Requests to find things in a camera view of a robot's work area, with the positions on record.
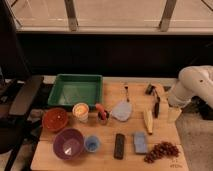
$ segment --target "green tray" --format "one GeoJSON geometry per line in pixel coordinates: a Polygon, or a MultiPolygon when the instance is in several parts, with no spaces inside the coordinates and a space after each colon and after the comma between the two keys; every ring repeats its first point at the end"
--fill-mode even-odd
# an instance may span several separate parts
{"type": "Polygon", "coordinates": [[[90,108],[102,102],[102,76],[58,74],[48,105],[72,107],[80,102],[88,104],[90,108]]]}

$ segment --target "yellow object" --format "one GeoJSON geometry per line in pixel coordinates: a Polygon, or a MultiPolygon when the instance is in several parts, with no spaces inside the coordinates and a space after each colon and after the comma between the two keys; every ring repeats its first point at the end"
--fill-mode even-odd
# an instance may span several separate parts
{"type": "Polygon", "coordinates": [[[153,133],[153,116],[152,116],[152,111],[151,110],[145,110],[143,112],[143,118],[145,125],[147,127],[147,131],[149,134],[153,133]]]}

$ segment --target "white cup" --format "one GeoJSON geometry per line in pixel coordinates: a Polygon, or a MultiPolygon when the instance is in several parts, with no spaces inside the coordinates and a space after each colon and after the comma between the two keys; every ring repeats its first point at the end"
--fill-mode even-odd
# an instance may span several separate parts
{"type": "Polygon", "coordinates": [[[89,106],[86,103],[77,103],[73,107],[72,113],[79,121],[86,123],[88,121],[89,106]]]}

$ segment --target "white robotic arm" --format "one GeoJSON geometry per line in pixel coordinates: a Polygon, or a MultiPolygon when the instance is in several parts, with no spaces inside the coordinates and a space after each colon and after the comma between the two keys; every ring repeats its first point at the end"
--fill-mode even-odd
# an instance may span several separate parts
{"type": "Polygon", "coordinates": [[[213,108],[213,66],[191,66],[182,69],[179,81],[170,89],[168,102],[184,107],[198,96],[213,108]]]}

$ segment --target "purple bowl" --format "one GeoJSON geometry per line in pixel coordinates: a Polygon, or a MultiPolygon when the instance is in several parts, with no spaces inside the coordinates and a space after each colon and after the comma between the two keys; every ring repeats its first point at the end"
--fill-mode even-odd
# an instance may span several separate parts
{"type": "Polygon", "coordinates": [[[65,129],[55,138],[53,151],[63,160],[76,158],[84,149],[84,137],[77,129],[65,129]]]}

